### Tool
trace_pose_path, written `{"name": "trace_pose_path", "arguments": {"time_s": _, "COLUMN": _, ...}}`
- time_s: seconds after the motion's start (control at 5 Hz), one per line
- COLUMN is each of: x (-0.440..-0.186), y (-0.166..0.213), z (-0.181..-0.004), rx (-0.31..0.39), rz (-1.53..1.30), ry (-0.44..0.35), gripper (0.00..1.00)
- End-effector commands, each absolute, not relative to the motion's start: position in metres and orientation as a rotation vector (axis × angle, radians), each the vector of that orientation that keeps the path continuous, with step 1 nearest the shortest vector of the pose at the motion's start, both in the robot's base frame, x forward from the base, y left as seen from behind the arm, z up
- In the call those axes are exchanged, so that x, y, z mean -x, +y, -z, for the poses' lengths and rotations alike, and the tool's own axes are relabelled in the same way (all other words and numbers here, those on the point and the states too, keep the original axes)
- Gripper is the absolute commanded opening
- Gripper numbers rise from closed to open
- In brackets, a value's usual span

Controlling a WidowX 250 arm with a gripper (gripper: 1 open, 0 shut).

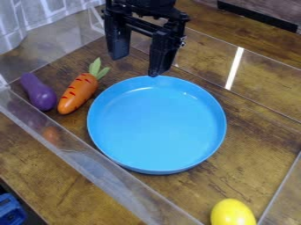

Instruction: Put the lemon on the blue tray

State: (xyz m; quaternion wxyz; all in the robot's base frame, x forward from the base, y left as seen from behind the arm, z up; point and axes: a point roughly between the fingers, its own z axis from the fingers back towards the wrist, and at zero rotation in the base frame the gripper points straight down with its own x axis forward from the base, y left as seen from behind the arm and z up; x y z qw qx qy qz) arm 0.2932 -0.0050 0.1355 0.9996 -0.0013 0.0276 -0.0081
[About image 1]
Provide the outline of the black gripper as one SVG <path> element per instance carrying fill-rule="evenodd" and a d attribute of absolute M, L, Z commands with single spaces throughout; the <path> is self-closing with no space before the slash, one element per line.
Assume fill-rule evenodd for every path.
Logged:
<path fill-rule="evenodd" d="M 184 44 L 189 15 L 176 8 L 177 0 L 106 0 L 103 10 L 108 49 L 114 60 L 130 53 L 132 31 L 152 37 L 149 76 L 170 70 Z M 168 20 L 164 28 L 142 17 Z"/>

